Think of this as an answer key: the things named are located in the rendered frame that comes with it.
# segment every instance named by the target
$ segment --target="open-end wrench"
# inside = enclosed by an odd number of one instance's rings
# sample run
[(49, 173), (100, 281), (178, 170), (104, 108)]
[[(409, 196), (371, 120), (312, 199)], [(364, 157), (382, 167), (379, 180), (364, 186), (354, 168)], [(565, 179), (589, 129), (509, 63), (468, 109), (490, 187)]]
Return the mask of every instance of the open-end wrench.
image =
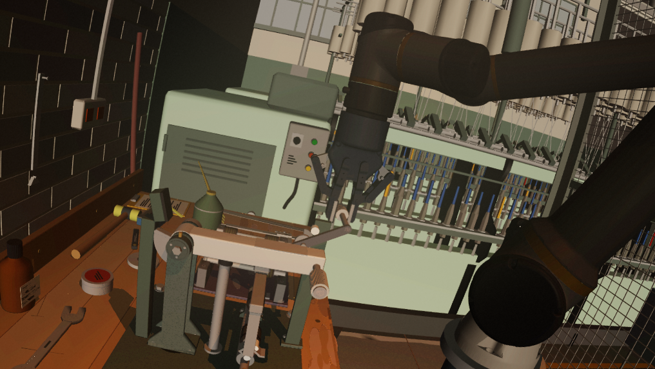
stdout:
[(77, 310), (77, 314), (71, 314), (71, 307), (64, 306), (64, 311), (62, 311), (62, 322), (57, 326), (54, 332), (43, 342), (39, 347), (37, 352), (32, 355), (31, 358), (25, 363), (16, 365), (13, 369), (34, 369), (41, 363), (50, 350), (57, 344), (59, 339), (66, 333), (68, 328), (77, 324), (84, 319), (84, 314), (86, 313), (85, 307), (80, 307)]

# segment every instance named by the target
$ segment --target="black cable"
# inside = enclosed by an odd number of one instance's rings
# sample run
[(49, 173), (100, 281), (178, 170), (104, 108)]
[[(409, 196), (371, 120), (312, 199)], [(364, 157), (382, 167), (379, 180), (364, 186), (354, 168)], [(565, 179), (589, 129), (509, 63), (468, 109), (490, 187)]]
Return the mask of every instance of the black cable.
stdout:
[(293, 186), (293, 192), (291, 192), (291, 196), (289, 196), (289, 199), (287, 199), (286, 203), (284, 203), (284, 206), (282, 207), (283, 209), (286, 209), (286, 207), (289, 205), (291, 200), (295, 197), (296, 191), (298, 191), (298, 184), (300, 183), (300, 178), (295, 179), (295, 185)]

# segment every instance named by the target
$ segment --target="bottle cap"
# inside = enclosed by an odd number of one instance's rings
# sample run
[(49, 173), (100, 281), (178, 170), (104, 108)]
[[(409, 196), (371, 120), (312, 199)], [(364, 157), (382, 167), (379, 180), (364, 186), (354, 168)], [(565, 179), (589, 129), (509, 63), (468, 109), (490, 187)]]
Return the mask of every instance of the bottle cap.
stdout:
[(11, 239), (7, 241), (7, 257), (20, 259), (23, 257), (23, 240)]

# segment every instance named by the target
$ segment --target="wire mesh fence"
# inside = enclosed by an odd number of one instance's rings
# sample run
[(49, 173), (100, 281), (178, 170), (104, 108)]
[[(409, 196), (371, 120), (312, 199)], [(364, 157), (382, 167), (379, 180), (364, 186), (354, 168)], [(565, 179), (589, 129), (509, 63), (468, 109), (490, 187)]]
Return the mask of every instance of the wire mesh fence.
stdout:
[[(611, 38), (655, 33), (652, 6), (652, 1), (622, 1)], [(599, 93), (569, 196), (654, 106), (653, 88)], [(598, 287), (544, 343), (548, 367), (655, 368), (654, 232), (655, 223), (649, 222), (608, 260)]]

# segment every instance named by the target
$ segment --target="power switch box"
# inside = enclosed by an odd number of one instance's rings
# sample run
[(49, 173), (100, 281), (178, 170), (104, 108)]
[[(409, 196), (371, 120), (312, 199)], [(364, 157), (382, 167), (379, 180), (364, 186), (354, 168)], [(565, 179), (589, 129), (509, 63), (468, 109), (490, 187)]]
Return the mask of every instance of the power switch box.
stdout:
[[(316, 182), (311, 155), (321, 155), (328, 148), (329, 130), (291, 122), (287, 133), (280, 175)], [(321, 155), (325, 165), (328, 155)]]
[(86, 129), (99, 126), (107, 121), (107, 100), (76, 99), (73, 101), (71, 128)]

